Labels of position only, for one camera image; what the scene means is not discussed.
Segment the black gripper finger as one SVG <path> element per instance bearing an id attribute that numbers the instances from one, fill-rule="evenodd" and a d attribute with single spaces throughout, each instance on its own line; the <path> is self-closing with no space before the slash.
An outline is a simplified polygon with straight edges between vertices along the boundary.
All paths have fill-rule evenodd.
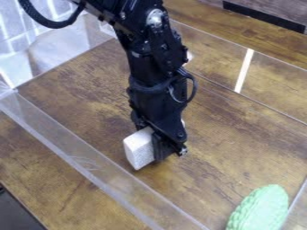
<path id="1" fill-rule="evenodd" d="M 169 137 L 155 132 L 151 135 L 153 146 L 154 146 L 154 159 L 161 162 L 174 153 L 180 153 L 182 146 L 180 143 L 173 141 Z"/>
<path id="2" fill-rule="evenodd" d="M 133 110 L 131 112 L 131 120 L 134 121 L 138 130 L 149 126 L 149 123 L 146 122 L 141 114 L 137 112 L 137 110 Z"/>

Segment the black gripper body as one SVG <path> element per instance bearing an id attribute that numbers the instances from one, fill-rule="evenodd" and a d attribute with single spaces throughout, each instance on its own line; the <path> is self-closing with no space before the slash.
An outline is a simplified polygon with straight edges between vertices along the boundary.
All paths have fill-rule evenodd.
<path id="1" fill-rule="evenodd" d="M 181 144 L 181 152 L 176 153 L 178 156 L 188 152 L 188 132 L 182 119 L 184 110 L 190 103 L 189 79 L 190 74 L 185 71 L 161 79 L 143 79 L 137 75 L 130 75 L 129 78 L 130 106 L 141 114 L 154 133 L 161 133 Z"/>

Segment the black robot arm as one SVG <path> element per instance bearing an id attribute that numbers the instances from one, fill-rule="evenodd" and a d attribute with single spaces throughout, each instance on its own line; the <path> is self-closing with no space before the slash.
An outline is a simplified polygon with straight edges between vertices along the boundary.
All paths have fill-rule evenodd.
<path id="1" fill-rule="evenodd" d="M 70 0 L 114 28 L 130 66 L 131 119 L 137 128 L 150 127 L 154 159 L 188 152 L 182 114 L 196 97 L 188 87 L 194 77 L 182 36 L 172 27 L 164 0 Z"/>

